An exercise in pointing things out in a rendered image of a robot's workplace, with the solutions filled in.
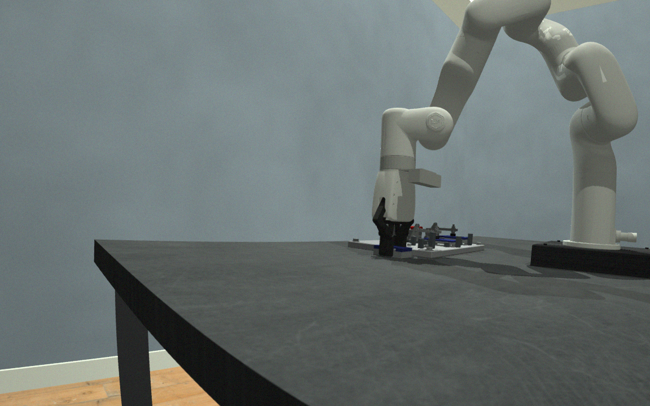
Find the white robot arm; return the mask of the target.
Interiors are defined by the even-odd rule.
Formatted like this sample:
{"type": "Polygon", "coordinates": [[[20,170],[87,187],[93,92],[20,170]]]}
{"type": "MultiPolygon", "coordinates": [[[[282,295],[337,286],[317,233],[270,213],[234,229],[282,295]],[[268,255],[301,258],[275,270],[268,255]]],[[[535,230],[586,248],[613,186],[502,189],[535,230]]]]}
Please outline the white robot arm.
{"type": "Polygon", "coordinates": [[[636,242],[637,233],[615,228],[617,165],[611,141],[634,130],[638,109],[611,51],[599,43],[576,43],[565,26],[544,18],[550,6],[551,0],[468,3],[430,107],[384,111],[380,170],[407,171],[409,183],[441,188],[441,175],[415,168],[417,141],[430,150],[446,145],[503,27],[509,38],[539,51],[566,100],[589,100],[569,124],[573,198],[570,241],[563,246],[621,250],[616,242],[636,242]]]}

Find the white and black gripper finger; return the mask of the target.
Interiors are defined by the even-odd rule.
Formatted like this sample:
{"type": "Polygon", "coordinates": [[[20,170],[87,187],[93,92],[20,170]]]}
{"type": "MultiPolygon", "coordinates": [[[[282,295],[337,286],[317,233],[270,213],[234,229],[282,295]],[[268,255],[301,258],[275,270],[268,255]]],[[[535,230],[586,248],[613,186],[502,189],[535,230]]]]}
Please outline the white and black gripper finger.
{"type": "Polygon", "coordinates": [[[395,222],[383,217],[386,211],[385,202],[386,199],[383,197],[380,205],[377,207],[376,214],[372,218],[372,222],[376,224],[377,229],[379,230],[379,255],[392,257],[394,255],[394,237],[392,237],[392,234],[394,233],[395,222]],[[387,224],[389,224],[389,228],[387,224]]]}
{"type": "Polygon", "coordinates": [[[407,236],[413,223],[414,219],[410,222],[395,222],[394,246],[407,247],[407,236]]]}

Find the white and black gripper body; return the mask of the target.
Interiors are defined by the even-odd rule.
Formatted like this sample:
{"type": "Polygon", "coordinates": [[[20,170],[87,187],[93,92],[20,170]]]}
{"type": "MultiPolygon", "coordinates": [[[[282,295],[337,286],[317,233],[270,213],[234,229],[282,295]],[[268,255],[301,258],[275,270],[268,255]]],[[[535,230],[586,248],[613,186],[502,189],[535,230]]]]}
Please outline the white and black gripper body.
{"type": "Polygon", "coordinates": [[[377,172],[372,217],[385,197],[384,218],[393,222],[412,221],[415,215],[415,183],[409,183],[408,177],[409,172],[399,169],[382,169],[377,172]]]}

